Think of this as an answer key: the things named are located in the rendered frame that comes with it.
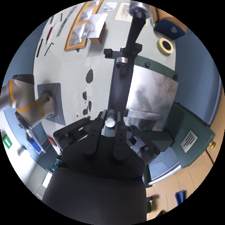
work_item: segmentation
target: wooden tray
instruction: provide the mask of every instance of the wooden tray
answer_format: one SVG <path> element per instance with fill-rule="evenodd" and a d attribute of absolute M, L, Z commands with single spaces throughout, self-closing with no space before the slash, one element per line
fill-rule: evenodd
<path fill-rule="evenodd" d="M 80 12 L 77 14 L 77 16 L 74 19 L 74 22 L 73 22 L 73 24 L 72 24 L 72 26 L 70 28 L 70 31 L 69 31 L 69 34 L 67 36 L 67 40 L 66 40 L 66 43 L 65 43 L 65 47 L 64 47 L 65 51 L 72 50 L 72 49 L 77 49 L 77 48 L 85 48 L 86 47 L 86 44 L 87 44 L 87 41 L 88 41 L 87 38 L 86 39 L 82 39 L 81 43 L 79 43 L 79 44 L 69 46 L 70 39 L 72 37 L 74 27 L 76 25 L 80 25 L 80 24 L 83 24 L 83 23 L 87 24 L 88 20 L 83 20 L 83 21 L 79 22 L 79 19 L 80 19 L 81 14 L 82 14 L 84 9 L 94 7 L 94 10 L 93 10 L 92 14 L 96 14 L 98 12 L 98 9 L 100 8 L 100 6 L 101 6 L 103 1 L 104 0 L 100 0 L 99 4 L 97 6 L 89 6 L 89 7 L 88 7 L 88 5 L 89 5 L 89 3 L 91 1 L 87 1 L 87 2 L 84 3 L 84 5 L 82 6 Z"/>

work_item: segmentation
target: red screwdriver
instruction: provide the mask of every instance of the red screwdriver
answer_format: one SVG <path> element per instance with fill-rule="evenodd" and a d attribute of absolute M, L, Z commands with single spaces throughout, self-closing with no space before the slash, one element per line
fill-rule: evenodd
<path fill-rule="evenodd" d="M 47 44 L 47 41 L 48 41 L 48 38 L 49 38 L 49 35 L 50 35 L 52 29 L 53 29 L 53 27 L 51 27 L 50 30 L 49 30 L 49 32 L 48 32 L 48 36 L 47 36 L 47 38 L 46 38 L 46 44 Z"/>

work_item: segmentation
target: tape roll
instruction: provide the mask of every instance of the tape roll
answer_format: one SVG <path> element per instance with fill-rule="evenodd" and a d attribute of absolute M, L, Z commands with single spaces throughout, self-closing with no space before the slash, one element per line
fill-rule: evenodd
<path fill-rule="evenodd" d="M 157 47 L 159 51 L 165 55 L 169 55 L 173 52 L 172 44 L 165 38 L 161 38 L 157 41 Z"/>

